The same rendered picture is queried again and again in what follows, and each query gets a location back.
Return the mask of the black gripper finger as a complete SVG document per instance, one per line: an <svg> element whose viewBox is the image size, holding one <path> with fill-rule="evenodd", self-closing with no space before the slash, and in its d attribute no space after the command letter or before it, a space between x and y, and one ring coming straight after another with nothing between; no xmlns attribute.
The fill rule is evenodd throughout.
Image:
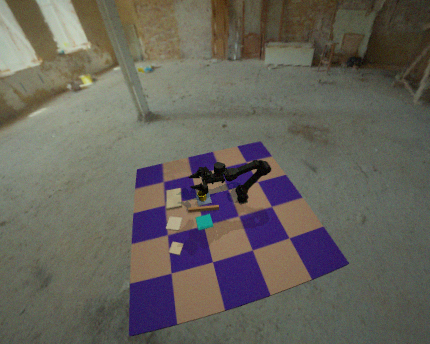
<svg viewBox="0 0 430 344"><path fill-rule="evenodd" d="M196 190L199 190L199 191L203 192L202 183L200 183L199 185L190 186L190 188L196 189Z"/></svg>
<svg viewBox="0 0 430 344"><path fill-rule="evenodd" d="M193 175L189 176L189 178L200 178L199 176L199 169L196 173L194 173Z"/></svg>

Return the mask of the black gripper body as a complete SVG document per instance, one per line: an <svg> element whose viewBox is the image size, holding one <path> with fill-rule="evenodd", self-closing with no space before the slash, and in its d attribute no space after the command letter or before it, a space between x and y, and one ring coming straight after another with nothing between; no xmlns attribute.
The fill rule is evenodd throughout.
<svg viewBox="0 0 430 344"><path fill-rule="evenodd" d="M202 185L202 187L203 187L203 192L204 192L204 194L207 194L207 193L208 193L208 185L207 185L207 184L209 184L209 183L214 184L214 183L215 183L215 176L214 176L214 173L213 173L213 174L212 174L212 173L210 173L211 175L213 175L213 177L212 177L212 178L210 178L210 179L205 180L205 176L202 174L202 170L201 170L201 168L203 168L203 167L199 167L199 176L202 178L202 182L203 182L203 185ZM204 181L205 181L205 182L204 182Z"/></svg>

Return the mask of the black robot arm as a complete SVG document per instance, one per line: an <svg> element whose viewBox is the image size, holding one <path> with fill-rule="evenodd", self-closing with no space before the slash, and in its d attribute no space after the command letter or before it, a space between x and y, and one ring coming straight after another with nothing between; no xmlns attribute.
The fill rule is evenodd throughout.
<svg viewBox="0 0 430 344"><path fill-rule="evenodd" d="M257 171L246 181L243 185L238 185L236 187L235 191L238 196L238 202L241 204L248 203L247 199L249 198L247 193L248 190L262 177L268 174L271 171L271 167L266 161L263 160L254 160L251 163L245 164L243 166L240 166L238 168L225 168L225 163L216 162L214 164L214 176L215 176L215 182L222 182L224 183L225 178L227 181L233 181L235 180L239 175L247 173L249 171L252 171L254 169L257 169ZM201 168L202 174L205 176L205 180L210 179L213 177L210 173L212 171L209 171L208 168L205 166ZM224 174L224 175L223 175ZM224 178L225 176L225 178Z"/></svg>

